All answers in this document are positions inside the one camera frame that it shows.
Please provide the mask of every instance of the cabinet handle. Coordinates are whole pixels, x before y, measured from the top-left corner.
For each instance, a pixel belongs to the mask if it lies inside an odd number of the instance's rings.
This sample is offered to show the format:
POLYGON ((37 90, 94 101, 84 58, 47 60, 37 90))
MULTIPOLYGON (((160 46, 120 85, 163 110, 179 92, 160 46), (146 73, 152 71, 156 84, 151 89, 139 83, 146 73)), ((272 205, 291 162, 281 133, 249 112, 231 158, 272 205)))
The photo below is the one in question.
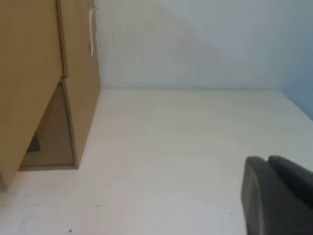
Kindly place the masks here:
POLYGON ((90 33, 90 56, 93 56, 93 38, 92 38, 92 15, 96 11, 96 8, 89 10, 89 33, 90 33))

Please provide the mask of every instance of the white floor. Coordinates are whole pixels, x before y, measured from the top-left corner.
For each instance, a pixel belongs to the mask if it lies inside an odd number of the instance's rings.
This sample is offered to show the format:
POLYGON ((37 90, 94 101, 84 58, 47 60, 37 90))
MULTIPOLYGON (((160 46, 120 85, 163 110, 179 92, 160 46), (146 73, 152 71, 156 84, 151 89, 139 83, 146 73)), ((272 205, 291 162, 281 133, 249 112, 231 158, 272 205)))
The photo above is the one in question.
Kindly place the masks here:
POLYGON ((81 168, 19 173, 1 235, 245 235, 245 157, 313 169, 313 122, 280 92, 102 91, 81 168))

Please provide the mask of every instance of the white wall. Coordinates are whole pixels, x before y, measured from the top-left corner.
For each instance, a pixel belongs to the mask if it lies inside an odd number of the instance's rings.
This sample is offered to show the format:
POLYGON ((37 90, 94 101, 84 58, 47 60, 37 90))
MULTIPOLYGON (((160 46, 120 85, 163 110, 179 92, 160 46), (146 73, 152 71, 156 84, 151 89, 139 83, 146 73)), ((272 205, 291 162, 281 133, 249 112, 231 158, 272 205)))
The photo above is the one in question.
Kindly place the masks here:
POLYGON ((96 0, 102 85, 282 86, 291 0, 96 0))

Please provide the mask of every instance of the wooden cabinet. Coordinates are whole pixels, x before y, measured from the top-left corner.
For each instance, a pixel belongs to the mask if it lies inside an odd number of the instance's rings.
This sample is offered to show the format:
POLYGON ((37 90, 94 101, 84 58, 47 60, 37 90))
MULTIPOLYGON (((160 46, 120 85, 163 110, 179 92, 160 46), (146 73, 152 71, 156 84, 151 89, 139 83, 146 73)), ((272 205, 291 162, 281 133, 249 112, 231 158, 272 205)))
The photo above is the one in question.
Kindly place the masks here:
POLYGON ((78 168, 100 92, 97 54, 90 56, 92 6, 0 2, 0 188, 20 166, 78 168), (41 152, 26 153, 36 131, 41 152))

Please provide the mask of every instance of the light blue wall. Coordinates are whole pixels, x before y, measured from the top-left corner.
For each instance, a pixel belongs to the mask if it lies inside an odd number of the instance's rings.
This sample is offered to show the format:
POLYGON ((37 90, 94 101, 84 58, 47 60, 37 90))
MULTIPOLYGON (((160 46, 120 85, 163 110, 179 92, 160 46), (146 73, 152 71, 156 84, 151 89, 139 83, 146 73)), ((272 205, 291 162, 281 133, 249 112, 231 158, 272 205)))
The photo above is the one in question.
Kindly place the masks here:
POLYGON ((283 29, 283 92, 313 119, 313 1, 293 4, 283 29))
POLYGON ((102 86, 280 90, 298 1, 96 0, 102 86))

